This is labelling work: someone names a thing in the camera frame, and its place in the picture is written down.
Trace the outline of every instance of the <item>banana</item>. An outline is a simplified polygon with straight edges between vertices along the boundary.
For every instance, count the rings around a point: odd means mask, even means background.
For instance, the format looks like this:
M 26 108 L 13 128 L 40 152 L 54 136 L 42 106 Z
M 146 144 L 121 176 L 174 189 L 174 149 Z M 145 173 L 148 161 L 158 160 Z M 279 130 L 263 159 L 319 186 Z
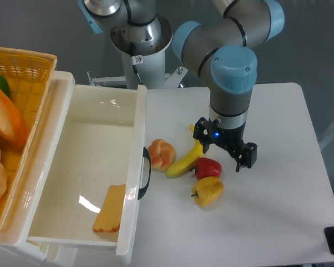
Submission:
M 189 125 L 191 131 L 194 130 L 194 125 Z M 180 160 L 174 162 L 166 171 L 167 178 L 174 178 L 187 173 L 203 155 L 203 146 L 199 140 L 195 140 L 193 148 Z

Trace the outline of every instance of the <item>green pepper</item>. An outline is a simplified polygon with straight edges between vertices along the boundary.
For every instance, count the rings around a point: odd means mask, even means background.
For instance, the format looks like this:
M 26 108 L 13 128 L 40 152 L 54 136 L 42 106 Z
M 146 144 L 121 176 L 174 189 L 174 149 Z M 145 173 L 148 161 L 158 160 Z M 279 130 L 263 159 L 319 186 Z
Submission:
M 4 92 L 4 94 L 10 98 L 10 87 L 5 77 L 0 75 L 0 90 Z
M 194 197 L 195 203 L 205 207 L 217 200 L 224 190 L 224 184 L 219 177 L 210 176 L 199 180 L 193 186 L 191 197 Z

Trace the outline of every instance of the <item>white drawer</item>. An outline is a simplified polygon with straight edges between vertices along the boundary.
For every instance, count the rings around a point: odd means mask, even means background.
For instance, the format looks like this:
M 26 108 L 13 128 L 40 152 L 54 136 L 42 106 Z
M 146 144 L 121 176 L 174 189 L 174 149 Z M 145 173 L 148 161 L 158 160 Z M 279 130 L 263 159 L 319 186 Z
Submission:
M 143 194 L 147 89 L 74 85 L 66 72 L 55 72 L 51 87 L 0 245 L 30 254 L 35 249 L 23 248 L 43 243 L 109 247 L 128 264 Z M 93 232 L 109 186 L 119 184 L 126 184 L 120 230 Z

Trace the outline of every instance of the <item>black handle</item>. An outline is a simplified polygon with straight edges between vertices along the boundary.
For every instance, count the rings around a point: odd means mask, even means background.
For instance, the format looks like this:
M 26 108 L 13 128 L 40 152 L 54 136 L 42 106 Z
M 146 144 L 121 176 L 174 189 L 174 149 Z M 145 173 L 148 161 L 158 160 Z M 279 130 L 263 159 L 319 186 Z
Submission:
M 144 147 L 143 157 L 149 161 L 149 179 L 147 180 L 146 185 L 143 188 L 139 189 L 139 196 L 137 197 L 138 200 L 142 199 L 143 196 L 145 195 L 147 188 L 149 187 L 150 178 L 151 178 L 151 158 L 150 158 L 150 154 L 146 147 Z

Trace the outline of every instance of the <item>yellow bell pepper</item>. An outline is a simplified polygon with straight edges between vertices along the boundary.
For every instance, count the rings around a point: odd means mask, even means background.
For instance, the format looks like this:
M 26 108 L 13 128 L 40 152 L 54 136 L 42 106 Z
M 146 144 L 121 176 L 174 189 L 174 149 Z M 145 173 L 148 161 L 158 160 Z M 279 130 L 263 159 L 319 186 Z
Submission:
M 201 207 L 205 207 L 217 200 L 224 190 L 224 184 L 220 178 L 210 176 L 199 180 L 193 186 L 191 197 L 194 197 L 195 203 Z

